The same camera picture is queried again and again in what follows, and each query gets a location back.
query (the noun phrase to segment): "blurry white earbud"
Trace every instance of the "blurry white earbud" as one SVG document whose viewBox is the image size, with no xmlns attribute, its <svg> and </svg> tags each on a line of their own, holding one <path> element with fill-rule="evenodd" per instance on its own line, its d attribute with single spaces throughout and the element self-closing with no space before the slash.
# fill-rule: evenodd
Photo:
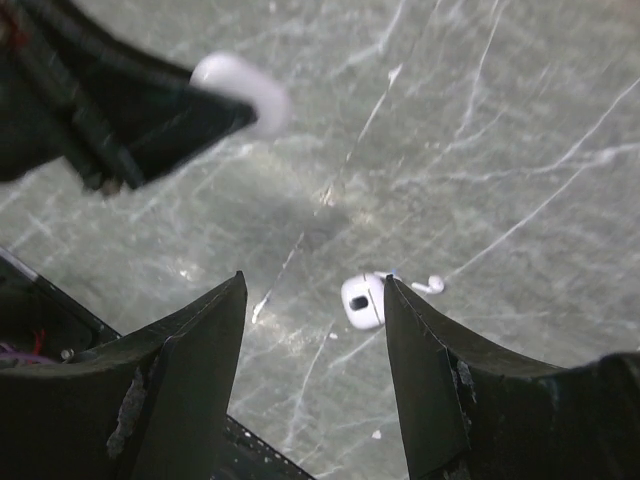
<svg viewBox="0 0 640 480">
<path fill-rule="evenodd" d="M 437 295 L 444 292 L 444 280 L 438 275 L 431 275 L 427 285 L 423 283 L 413 282 L 411 288 L 427 295 Z"/>
</svg>

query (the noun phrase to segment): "purple wire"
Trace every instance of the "purple wire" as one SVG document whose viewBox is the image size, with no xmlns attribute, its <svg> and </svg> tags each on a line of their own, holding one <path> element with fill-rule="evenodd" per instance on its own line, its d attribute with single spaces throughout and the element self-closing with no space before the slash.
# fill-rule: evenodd
<svg viewBox="0 0 640 480">
<path fill-rule="evenodd" d="M 58 363 L 54 360 L 51 360 L 50 358 L 43 357 L 42 355 L 34 355 L 33 353 L 22 353 L 22 352 L 0 353 L 0 360 L 24 360 L 27 362 L 47 363 L 47 364 Z"/>
</svg>

